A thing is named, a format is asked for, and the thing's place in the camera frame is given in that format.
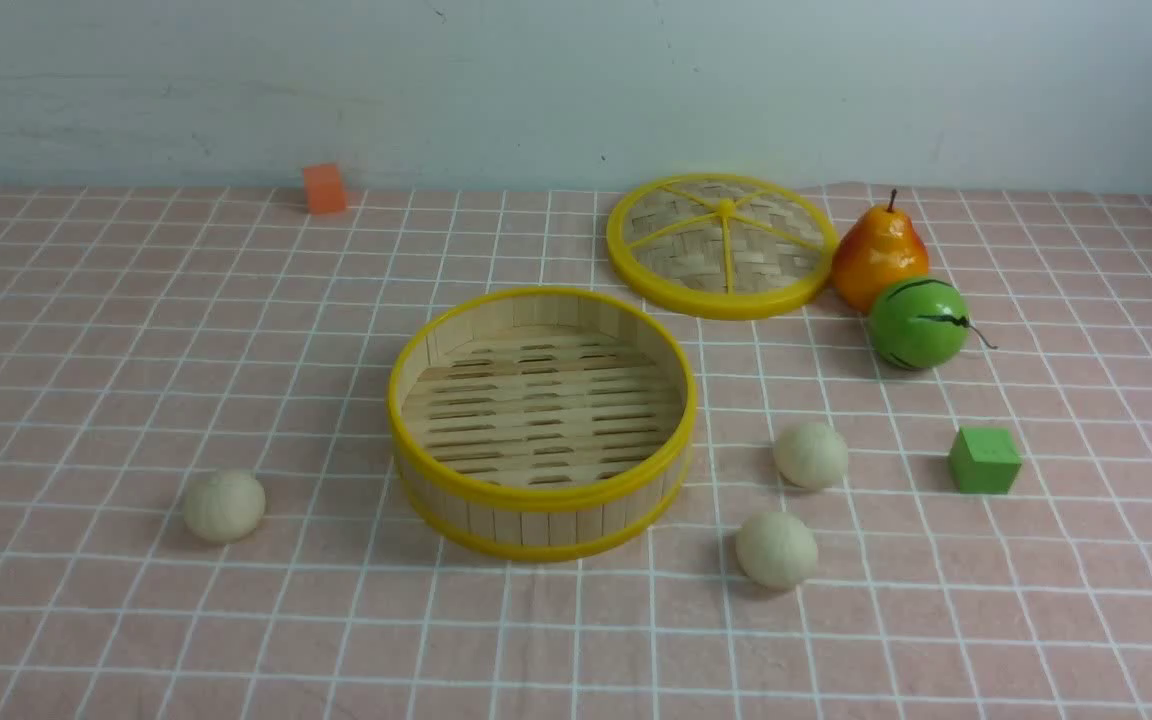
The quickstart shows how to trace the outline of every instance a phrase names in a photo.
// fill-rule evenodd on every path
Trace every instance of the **wall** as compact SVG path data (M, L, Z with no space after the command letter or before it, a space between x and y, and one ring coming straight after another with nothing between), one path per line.
M1152 0L0 0L0 182L1152 192Z

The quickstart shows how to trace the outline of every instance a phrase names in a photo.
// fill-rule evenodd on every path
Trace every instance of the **green ball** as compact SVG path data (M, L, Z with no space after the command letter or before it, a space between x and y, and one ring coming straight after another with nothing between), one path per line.
M925 370L954 357L970 327L963 296L929 275L882 288L869 310L869 341L879 357L902 370Z

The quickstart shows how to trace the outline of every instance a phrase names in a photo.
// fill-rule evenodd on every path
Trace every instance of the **green cube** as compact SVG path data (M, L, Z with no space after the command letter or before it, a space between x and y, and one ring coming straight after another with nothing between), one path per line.
M1007 495L1020 473L1020 454L1007 429L958 429L950 449L958 492Z

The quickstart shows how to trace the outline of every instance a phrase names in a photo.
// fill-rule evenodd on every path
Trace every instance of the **bamboo steamer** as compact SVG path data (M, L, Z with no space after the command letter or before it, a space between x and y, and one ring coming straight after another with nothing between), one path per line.
M682 486L696 386L643 311L521 288L440 316L394 364L387 410L412 508L463 546L558 561L643 532Z

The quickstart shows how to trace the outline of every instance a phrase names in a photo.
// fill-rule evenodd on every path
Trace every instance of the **orange block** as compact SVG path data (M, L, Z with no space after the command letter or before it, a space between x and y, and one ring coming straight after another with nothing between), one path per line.
M334 162L310 165L301 170L305 176L305 196L311 215L343 213L348 206L344 182L340 181L340 168Z

